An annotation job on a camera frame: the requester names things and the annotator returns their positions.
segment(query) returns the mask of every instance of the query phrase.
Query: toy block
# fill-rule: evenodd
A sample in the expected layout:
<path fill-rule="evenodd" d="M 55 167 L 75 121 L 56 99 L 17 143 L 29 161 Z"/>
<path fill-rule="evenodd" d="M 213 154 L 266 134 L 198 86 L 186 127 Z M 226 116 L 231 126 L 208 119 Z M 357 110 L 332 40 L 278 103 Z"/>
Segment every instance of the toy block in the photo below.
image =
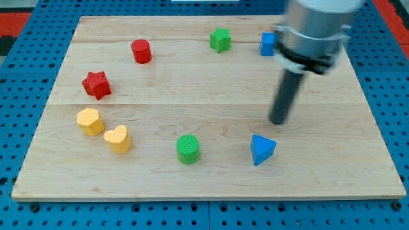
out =
<path fill-rule="evenodd" d="M 260 55 L 274 56 L 274 46 L 278 36 L 275 33 L 263 33 L 260 41 Z"/>
<path fill-rule="evenodd" d="M 217 53 L 230 50 L 231 37 L 229 29 L 216 28 L 210 35 L 210 48 L 215 49 Z"/>
<path fill-rule="evenodd" d="M 257 166 L 271 157 L 276 145 L 275 141 L 254 134 L 250 144 L 254 165 Z"/>
<path fill-rule="evenodd" d="M 178 150 L 178 159 L 183 164 L 193 164 L 199 160 L 199 141 L 191 134 L 179 137 L 176 142 L 176 149 Z"/>
<path fill-rule="evenodd" d="M 77 124 L 85 135 L 96 136 L 104 131 L 104 122 L 96 109 L 85 108 L 77 113 Z"/>
<path fill-rule="evenodd" d="M 88 72 L 87 78 L 82 81 L 85 91 L 90 96 L 95 96 L 97 100 L 105 95 L 111 94 L 109 82 L 105 72 Z"/>
<path fill-rule="evenodd" d="M 135 40 L 131 44 L 134 60 L 136 63 L 145 64 L 151 61 L 151 49 L 149 42 L 143 39 Z"/>
<path fill-rule="evenodd" d="M 126 153 L 132 144 L 128 128 L 125 125 L 118 125 L 114 130 L 106 131 L 104 140 L 114 153 Z"/>

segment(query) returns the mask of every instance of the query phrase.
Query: blue block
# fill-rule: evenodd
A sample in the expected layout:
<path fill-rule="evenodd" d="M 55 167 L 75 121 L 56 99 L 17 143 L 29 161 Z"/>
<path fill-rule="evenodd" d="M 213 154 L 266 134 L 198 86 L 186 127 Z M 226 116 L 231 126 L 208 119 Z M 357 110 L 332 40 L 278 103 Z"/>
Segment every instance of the blue block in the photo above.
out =
<path fill-rule="evenodd" d="M 260 55 L 273 56 L 276 42 L 277 35 L 275 33 L 263 33 L 260 41 Z"/>
<path fill-rule="evenodd" d="M 260 135 L 254 134 L 251 139 L 251 155 L 254 165 L 257 166 L 273 155 L 277 143 Z"/>

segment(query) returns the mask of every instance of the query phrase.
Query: wooden table surface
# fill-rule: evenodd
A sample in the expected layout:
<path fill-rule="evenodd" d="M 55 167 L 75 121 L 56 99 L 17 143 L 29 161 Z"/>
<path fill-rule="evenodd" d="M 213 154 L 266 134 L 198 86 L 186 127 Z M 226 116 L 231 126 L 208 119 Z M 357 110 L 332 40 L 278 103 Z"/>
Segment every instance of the wooden table surface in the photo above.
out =
<path fill-rule="evenodd" d="M 82 17 L 12 196 L 18 201 L 398 199 L 406 192 L 345 53 L 330 73 L 310 73 L 288 123 L 268 112 L 282 66 L 259 55 L 280 16 Z M 230 28 L 230 51 L 209 48 Z M 134 62 L 147 39 L 153 59 Z M 81 85 L 105 71 L 112 94 L 96 101 Z M 98 109 L 105 130 L 126 125 L 133 145 L 109 151 L 85 137 L 76 114 Z M 201 158 L 179 163 L 176 140 L 194 134 Z M 252 164 L 252 134 L 277 141 Z"/>

